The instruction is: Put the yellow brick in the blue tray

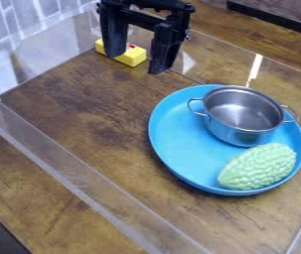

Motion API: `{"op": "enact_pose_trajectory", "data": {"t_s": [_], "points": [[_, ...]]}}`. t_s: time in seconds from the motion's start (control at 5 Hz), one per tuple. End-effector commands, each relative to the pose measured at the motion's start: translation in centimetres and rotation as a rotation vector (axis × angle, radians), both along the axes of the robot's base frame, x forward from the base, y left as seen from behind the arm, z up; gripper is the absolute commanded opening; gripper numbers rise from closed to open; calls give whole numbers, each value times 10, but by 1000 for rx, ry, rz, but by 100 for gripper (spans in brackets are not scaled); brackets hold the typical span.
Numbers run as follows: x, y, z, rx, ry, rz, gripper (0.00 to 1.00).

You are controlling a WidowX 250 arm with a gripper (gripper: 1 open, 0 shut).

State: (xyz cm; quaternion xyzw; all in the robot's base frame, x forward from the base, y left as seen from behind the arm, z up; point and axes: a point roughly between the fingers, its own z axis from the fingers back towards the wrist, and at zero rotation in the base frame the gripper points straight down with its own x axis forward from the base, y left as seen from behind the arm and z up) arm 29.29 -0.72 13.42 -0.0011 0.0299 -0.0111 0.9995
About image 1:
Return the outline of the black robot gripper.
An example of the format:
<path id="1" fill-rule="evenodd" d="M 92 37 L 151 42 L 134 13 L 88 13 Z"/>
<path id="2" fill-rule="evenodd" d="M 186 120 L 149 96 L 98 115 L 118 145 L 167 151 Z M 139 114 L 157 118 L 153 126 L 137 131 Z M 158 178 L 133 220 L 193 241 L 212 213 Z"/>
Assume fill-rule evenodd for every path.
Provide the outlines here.
<path id="1" fill-rule="evenodd" d="M 167 11 L 170 15 L 157 18 L 142 13 L 147 9 Z M 159 74 L 173 67 L 182 43 L 190 37 L 190 16 L 195 12 L 191 3 L 183 0 L 100 0 L 96 12 L 103 48 L 111 59 L 125 53 L 129 25 L 135 25 L 154 30 L 149 73 Z"/>

